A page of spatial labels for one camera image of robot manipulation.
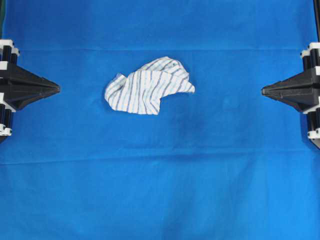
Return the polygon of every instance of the towel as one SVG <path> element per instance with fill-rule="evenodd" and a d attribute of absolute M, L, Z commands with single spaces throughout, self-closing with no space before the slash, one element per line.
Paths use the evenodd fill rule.
<path fill-rule="evenodd" d="M 128 77 L 118 73 L 107 86 L 104 98 L 115 111 L 158 115 L 161 98 L 195 90 L 181 62 L 166 56 L 145 64 Z"/>

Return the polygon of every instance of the white towel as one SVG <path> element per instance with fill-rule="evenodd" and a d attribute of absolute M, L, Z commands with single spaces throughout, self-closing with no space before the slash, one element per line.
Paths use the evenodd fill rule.
<path fill-rule="evenodd" d="M 128 77 L 118 73 L 107 86 L 105 100 L 115 111 L 158 115 L 160 99 L 175 93 L 194 93 L 189 73 L 169 57 L 147 63 Z"/>

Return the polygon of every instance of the blue cloth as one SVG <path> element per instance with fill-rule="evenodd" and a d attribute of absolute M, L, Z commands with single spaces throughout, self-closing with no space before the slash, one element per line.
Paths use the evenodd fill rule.
<path fill-rule="evenodd" d="M 305 0 L 7 1 L 18 64 L 61 93 L 0 145 L 0 239 L 320 239 L 320 152 L 260 92 L 302 71 L 314 22 Z M 115 74 L 163 56 L 196 94 L 113 111 Z"/>

